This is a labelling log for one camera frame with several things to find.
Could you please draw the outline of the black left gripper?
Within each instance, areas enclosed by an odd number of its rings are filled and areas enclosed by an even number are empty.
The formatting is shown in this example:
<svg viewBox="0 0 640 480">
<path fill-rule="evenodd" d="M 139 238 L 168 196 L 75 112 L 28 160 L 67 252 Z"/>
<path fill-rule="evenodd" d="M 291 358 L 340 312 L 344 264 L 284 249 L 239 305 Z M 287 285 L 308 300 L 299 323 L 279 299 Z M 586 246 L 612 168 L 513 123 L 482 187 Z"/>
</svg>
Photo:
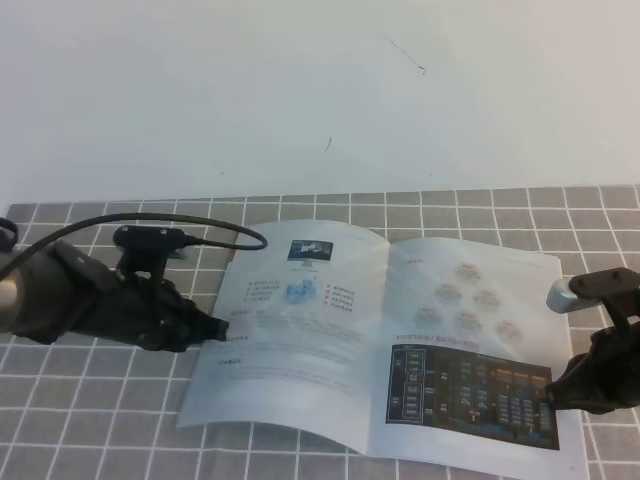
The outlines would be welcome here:
<svg viewBox="0 0 640 480">
<path fill-rule="evenodd" d="M 164 279 L 166 248 L 126 248 L 114 270 L 62 241 L 49 256 L 71 286 L 63 312 L 47 328 L 49 344 L 72 332 L 178 353 L 227 339 L 227 321 L 198 310 Z"/>
</svg>

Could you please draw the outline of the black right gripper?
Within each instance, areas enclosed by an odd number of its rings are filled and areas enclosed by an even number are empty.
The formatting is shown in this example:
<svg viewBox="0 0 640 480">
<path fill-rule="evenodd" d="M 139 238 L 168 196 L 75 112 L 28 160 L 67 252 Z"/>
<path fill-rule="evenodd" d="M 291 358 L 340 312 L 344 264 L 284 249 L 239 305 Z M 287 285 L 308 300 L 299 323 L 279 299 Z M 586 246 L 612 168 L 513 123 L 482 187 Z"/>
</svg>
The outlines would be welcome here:
<svg viewBox="0 0 640 480">
<path fill-rule="evenodd" d="M 573 357 L 565 373 L 544 388 L 555 411 L 604 415 L 639 406 L 639 330 L 603 329 L 588 352 Z"/>
</svg>

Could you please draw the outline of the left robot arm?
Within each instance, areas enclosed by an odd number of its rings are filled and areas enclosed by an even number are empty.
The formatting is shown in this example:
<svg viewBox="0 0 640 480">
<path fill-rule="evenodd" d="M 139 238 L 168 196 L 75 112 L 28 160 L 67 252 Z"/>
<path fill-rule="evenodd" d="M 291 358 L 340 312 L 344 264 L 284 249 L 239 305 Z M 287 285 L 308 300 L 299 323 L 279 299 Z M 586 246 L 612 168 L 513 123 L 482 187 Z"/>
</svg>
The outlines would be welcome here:
<svg viewBox="0 0 640 480">
<path fill-rule="evenodd" d="M 111 270 L 59 241 L 1 281 L 1 330 L 43 345 L 67 333 L 181 353 L 227 339 L 227 321 L 201 311 L 159 272 Z"/>
</svg>

